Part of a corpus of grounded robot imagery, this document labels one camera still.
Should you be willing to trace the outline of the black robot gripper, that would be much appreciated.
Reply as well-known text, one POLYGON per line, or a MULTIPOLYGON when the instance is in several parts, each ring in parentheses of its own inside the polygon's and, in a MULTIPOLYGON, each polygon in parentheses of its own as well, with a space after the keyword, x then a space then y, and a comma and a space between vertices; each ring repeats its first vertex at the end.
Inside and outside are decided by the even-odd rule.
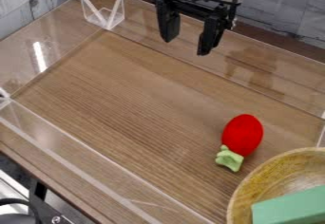
POLYGON ((208 55, 218 46, 224 29, 235 25, 239 5, 240 0, 155 0, 161 39, 168 43, 179 35, 180 13, 196 19, 216 14, 220 18, 216 15, 207 17, 199 35, 196 55, 208 55))

